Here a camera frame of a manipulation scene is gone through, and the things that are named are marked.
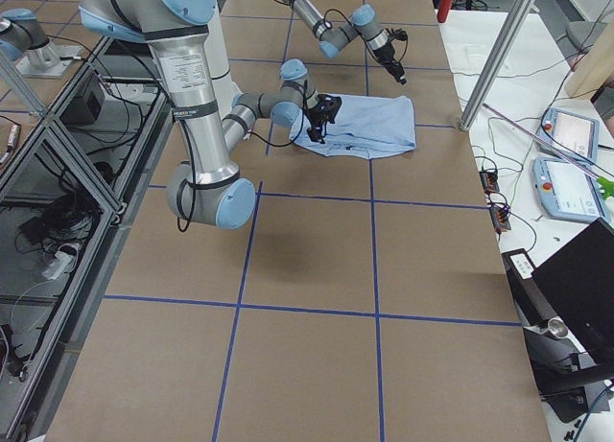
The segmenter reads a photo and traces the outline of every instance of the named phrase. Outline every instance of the electronic device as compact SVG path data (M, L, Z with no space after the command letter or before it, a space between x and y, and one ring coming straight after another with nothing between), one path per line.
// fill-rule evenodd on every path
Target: electronic device
M610 220L599 184L577 167L560 159L538 157L532 173L539 199L553 219L586 223L599 217Z
M544 325L557 316L532 278L535 264L524 248L501 254L509 288L530 325Z
M93 124L98 119L104 102L105 93L92 73L59 118L67 126Z
M597 219L532 273L596 363L614 362L612 255L614 229Z
M562 150L578 161L595 162L599 145L599 121L561 109L550 108L541 121L537 136L547 145L539 149L550 154L548 145Z

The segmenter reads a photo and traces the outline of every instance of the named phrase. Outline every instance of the cardboard table surface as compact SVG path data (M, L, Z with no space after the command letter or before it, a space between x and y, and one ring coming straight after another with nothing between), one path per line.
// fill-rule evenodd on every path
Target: cardboard table surface
M180 234L173 132L49 442L549 440L431 0L312 1L405 28L407 85L360 43L321 57L272 0L224 6L233 79L274 91L301 58L320 92L407 95L417 149L369 162L251 137L232 157L252 219Z

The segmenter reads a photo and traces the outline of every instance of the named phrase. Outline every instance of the glass panel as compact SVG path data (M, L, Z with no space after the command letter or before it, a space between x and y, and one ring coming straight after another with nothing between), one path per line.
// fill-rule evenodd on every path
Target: glass panel
M0 435L45 361L50 325L100 218L98 203L46 141L0 201L0 356L5 365Z

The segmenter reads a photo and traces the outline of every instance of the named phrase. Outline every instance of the green object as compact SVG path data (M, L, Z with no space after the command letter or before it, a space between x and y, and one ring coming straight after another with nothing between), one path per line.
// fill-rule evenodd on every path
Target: green object
M606 178L603 178L602 176L600 176L597 179L597 182L602 185L602 189L603 189L603 198L604 199L608 199L611 196L614 196L614 181L610 181Z

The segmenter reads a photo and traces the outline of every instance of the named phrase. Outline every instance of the grid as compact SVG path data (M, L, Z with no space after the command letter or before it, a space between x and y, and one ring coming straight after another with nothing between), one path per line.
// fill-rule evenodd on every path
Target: grid
M382 0L333 2L337 1L355 7L361 1L382 3ZM424 40L440 41L427 0L402 1L410 3L415 11L424 8L423 11L428 12L429 16L418 16L420 22L417 23L395 25L432 29L433 37L426 36ZM235 12L238 9L246 13L240 15ZM259 16L259 12L266 12L267 15ZM256 0L227 0L223 25L233 77L247 91L252 90L249 88L251 85L269 85L267 65L272 69L290 57L310 57L311 49L315 48L313 42L306 43L302 52L295 55L292 52L294 40L305 36L305 28L290 12L284 16L283 12L278 13L278 7L269 9L269 4L258 4ZM282 37L276 44L267 41L277 39L252 35L269 31L273 25ZM234 35L237 31L243 34ZM242 49L246 44L240 43L240 38L252 37L253 40L246 41L247 49ZM434 57L429 59L445 60L442 45L439 46L431 49L431 52L435 52ZM393 180L405 183L407 175L398 170L411 171L412 163L420 162L416 154L420 151L376 161L322 159L296 147L284 151L270 150L251 139L233 153L244 176L258 185L251 222L232 235L197 225L193 225L196 229L190 228L189 236L177 232L171 234L171 214L165 210L161 190L169 169L185 156L178 137L172 136L135 223L128 223L129 240L80 364L48 434L50 442L85 438L94 440L92 437L96 436L106 440L145 440L143 433L139 437L131 432L134 426L140 426L143 430L145 420L139 420L140 425L122 421L121 412L117 413L117 406L111 402L110 394L106 395L111 391L105 391L104 387L115 389L115 384L101 370L100 363L106 363L107 368L112 368L115 363L103 353L112 337L109 330L113 330L115 324L131 326L140 332L137 324L147 324L152 313L165 313L163 315L168 317L158 318L158 324L162 324L165 331L172 331L175 322L189 315L194 315L195 323L199 325L204 322L201 315L217 315L220 319L216 326L209 326L210 330L201 331L204 336L215 334L216 347L203 349L204 356L209 358L208 361L214 361L215 366L202 372L204 378L190 386L199 387L206 382L207 397L194 401L186 398L185 402L190 408L203 406L199 411L190 413L196 415L199 422L185 425L189 426L189 430L192 427L198 427L198 430L189 432L179 422L179 416L175 415L176 420L169 417L174 422L171 427L185 431L179 437L181 440L385 442L408 438L452 440L451 434L455 435L456 440L547 440L544 438L548 437L547 430L541 421L543 418L524 353L520 323L506 286L468 139L453 129L453 119L460 109L448 68L406 67L410 73L409 80L419 81L422 76L424 81L440 83L444 90L431 97L426 95L429 89L420 89L419 85L410 90L400 88L386 72L369 63L362 48L345 52L347 54L342 54L336 63L320 58L304 60L319 86L323 86L320 91L328 92L325 87L330 85L337 87L341 93L353 91L378 96L414 93L410 97L416 109L418 147L423 147L420 155L431 156L430 162L434 166L447 165L447 171L442 174L450 176L450 180L434 190L424 184L427 178L421 177L418 185L410 185L406 190L386 191L385 185ZM319 79L328 76L326 73L331 69L337 75L346 74L347 80L344 81L343 77L329 77L329 81ZM277 85L277 82L272 80L272 85ZM440 107L432 106L433 100L438 101ZM287 136L269 123L259 122L257 127L265 131L271 141L279 142ZM452 145L454 152L443 150L442 144ZM463 156L466 159L459 163L458 158ZM301 181L291 178L305 171L312 175L301 178ZM329 175L333 179L324 181ZM459 186L460 180L455 183L455 177L467 180L465 189ZM458 236L450 234L451 230L456 229L451 221L462 224L457 231ZM425 231L421 223L433 225L432 235ZM394 235L399 235L399 242L389 244ZM349 244L343 242L345 237ZM407 243L411 238L423 241L431 238L433 245L424 245L424 248L411 254L414 261L407 265L417 274L416 280L407 284L410 290L398 290L396 286L405 285L403 281L395 281L395 278L404 279L407 274L404 267L397 263L398 258L403 259L397 255L396 247L398 244L400 247L412 245ZM320 243L319 246L319 240L325 241L324 244ZM476 263L470 257L455 253L455 248L462 249L465 245L463 240L477 247L468 250L474 252L477 259L484 259L484 263ZM336 253L349 247L355 249L353 253L346 252L346 258ZM313 265L324 266L321 273L313 271L314 267L305 258L310 256L310 250L318 254L314 255L317 262ZM322 252L326 252L332 263L320 257ZM450 255L455 261L443 262L440 270L442 278L430 279L439 269L437 266L429 267L428 260ZM295 263L301 265L288 268ZM329 286L339 293L331 294L326 290ZM313 295L308 297L305 294L307 291ZM425 295L429 291L435 295L429 298ZM468 293L474 299L464 300ZM399 302L399 296L402 299L411 298L410 302ZM125 318L126 313L130 313L133 319ZM465 341L469 341L469 336L475 336L484 344L462 346L459 351L456 342L446 339L446 335L459 336ZM421 336L428 337L429 341L420 339ZM138 334L128 334L128 340L139 343L134 343L134 348L144 347L145 340ZM436 351L431 352L432 342L438 346L435 347ZM432 374L428 370L430 364L426 366L421 358L411 355L402 357L408 344L419 349L424 356L433 355ZM183 354L184 349L194 353L197 348L176 343L166 346L173 348L176 354ZM317 352L309 352L311 347ZM259 357L261 351L270 355L262 353L263 357ZM346 370L349 378L340 375L333 364L326 363L326 357L320 356L322 351L349 365ZM148 360L155 361L149 347L143 354ZM294 356L304 361L295 363ZM454 422L463 415L479 415L470 411L466 413L467 410L462 408L464 400L459 399L460 396L454 391L445 399L443 396L432 399L429 391L421 387L422 382L441 379L439 369L444 365L441 362L445 362L442 358L453 358L458 364L454 368L472 377L470 380L460 377L457 384L459 389L468 392L478 372L486 379L494 380L486 381L485 389L473 389L481 398L492 399L480 405L484 421L476 420L466 427L455 427ZM326 366L320 370L322 361ZM485 366L483 362L492 363ZM315 389L319 389L331 377L336 378L342 384L336 388L335 380L329 383L335 388L335 392L328 396L330 400L339 403L339 400L343 401L342 396L356 399L356 402L347 404L355 406L359 415L364 412L364 418L349 418L345 414L336 417L327 415L319 408L326 407L332 413L335 413L335 409L314 396L308 385L300 388L300 396L286 396L286 393L298 389L292 382L286 383L289 376L293 376L289 371L292 367L288 367L288 364L294 364L302 371L294 377L297 381L312 384ZM403 378L404 368L399 364L411 364L423 378L412 381L412 386L415 386L412 393L399 394L396 391L396 388L405 386L407 378ZM310 370L302 369L309 369L310 366L322 372L322 378L314 372L316 376L312 379ZM147 370L156 376L160 373L159 366ZM452 377L457 375L454 370L450 370L450 373ZM508 384L503 383L504 376L508 378ZM491 391L495 392L490 389L495 385L500 386L501 392L507 392L508 397L511 396L503 407L490 394ZM188 392L187 385L181 389ZM105 397L96 405L97 411L80 405L88 396L100 399L98 396L101 394ZM426 403L417 407L410 394L421 395ZM279 396L286 396L287 400L279 399ZM299 397L305 400L304 405L297 402L300 401ZM444 414L438 414L431 406L441 400L453 402L458 408L441 402ZM149 411L149 404L141 405L140 411ZM418 416L403 413L408 408ZM152 409L151 415L157 411L159 409ZM404 414L403 421L399 412ZM447 412L451 412L452 416L446 415ZM121 436L107 427L104 435L85 429L88 424L108 425L109 420L105 420L101 414L122 421L117 425L124 431ZM259 417L265 418L265 422L260 424L257 420ZM516 425L514 422L518 420L515 418L521 418L525 424ZM324 434L319 433L318 425L322 425ZM330 432L333 427L336 433ZM164 428L157 430L154 433L159 437L168 434Z

